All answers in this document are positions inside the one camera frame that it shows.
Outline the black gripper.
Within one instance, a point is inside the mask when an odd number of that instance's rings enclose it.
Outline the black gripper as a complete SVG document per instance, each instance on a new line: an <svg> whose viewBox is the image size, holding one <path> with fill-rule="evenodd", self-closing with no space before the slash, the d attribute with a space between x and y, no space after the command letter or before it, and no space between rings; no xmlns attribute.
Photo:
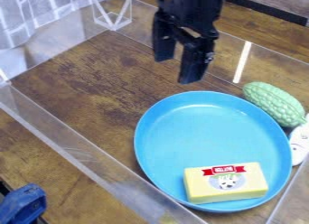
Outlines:
<svg viewBox="0 0 309 224"><path fill-rule="evenodd" d="M213 59L217 31L213 22L219 18L224 0L156 0L153 13L153 60L173 58L176 42L181 42L179 83L189 84L203 78Z"/></svg>

